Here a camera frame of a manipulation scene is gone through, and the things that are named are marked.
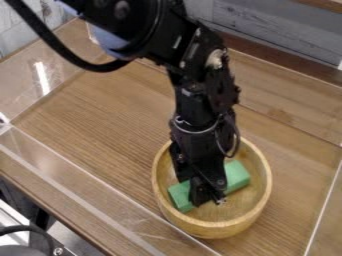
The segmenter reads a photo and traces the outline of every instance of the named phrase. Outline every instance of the green block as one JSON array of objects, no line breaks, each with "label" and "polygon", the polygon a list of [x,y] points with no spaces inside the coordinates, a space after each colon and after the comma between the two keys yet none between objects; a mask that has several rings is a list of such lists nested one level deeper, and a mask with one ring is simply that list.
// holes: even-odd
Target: green block
[{"label": "green block", "polygon": [[[250,184],[250,174],[238,160],[234,160],[225,164],[226,176],[229,180],[229,187],[225,194],[229,195],[238,189],[244,188]],[[174,207],[186,213],[196,208],[189,200],[190,193],[190,181],[185,181],[173,185],[169,188],[169,195],[174,204]]]}]

